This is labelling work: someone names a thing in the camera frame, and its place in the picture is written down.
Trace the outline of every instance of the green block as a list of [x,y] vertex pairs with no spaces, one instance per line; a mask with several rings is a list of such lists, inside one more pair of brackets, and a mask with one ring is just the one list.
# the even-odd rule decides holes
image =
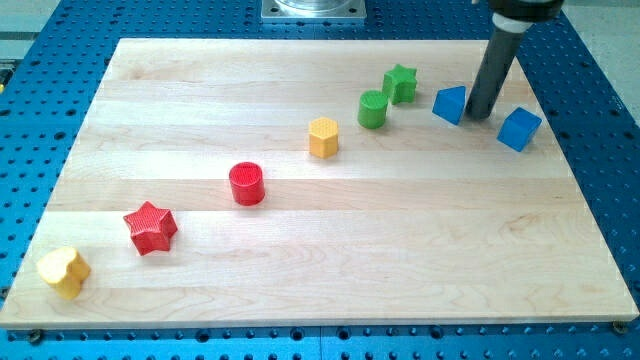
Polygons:
[[387,119],[389,97],[378,90],[365,91],[360,96],[358,123],[367,129],[377,129]]
[[416,86],[418,85],[416,72],[417,69],[396,65],[393,70],[389,70],[384,74],[382,92],[391,99],[391,104],[413,102],[416,97]]

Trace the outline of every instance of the blue perforated table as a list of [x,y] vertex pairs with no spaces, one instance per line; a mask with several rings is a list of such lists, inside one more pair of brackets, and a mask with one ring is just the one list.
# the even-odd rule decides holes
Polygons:
[[[19,269],[121,37],[487,39],[486,6],[368,1],[362,24],[261,24],[257,1],[63,0],[0,96],[0,286]],[[640,131],[564,16],[518,59],[636,303]],[[640,322],[0,333],[4,359],[601,359],[640,357]]]

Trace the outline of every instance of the metal base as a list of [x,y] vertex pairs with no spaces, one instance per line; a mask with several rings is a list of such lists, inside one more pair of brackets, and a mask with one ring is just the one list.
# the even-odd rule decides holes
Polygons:
[[262,21],[265,23],[360,22],[367,17],[365,0],[350,0],[330,10],[301,10],[276,0],[262,0]]

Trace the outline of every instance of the blue cube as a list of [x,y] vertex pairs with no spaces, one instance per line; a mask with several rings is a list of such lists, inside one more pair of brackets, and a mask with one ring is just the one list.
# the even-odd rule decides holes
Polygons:
[[498,140],[515,151],[522,151],[536,134],[542,119],[523,108],[517,108],[502,124]]
[[453,125],[458,125],[464,110],[465,93],[466,88],[464,86],[438,91],[432,112]]

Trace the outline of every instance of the yellow block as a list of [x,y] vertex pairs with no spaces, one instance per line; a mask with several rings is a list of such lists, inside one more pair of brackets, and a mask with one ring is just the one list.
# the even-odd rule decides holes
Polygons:
[[326,159],[338,152],[338,123],[326,117],[309,124],[309,152]]
[[37,267],[40,277],[61,298],[67,300],[78,296],[82,290],[82,282],[91,272],[78,250],[68,246],[45,255],[38,261]]

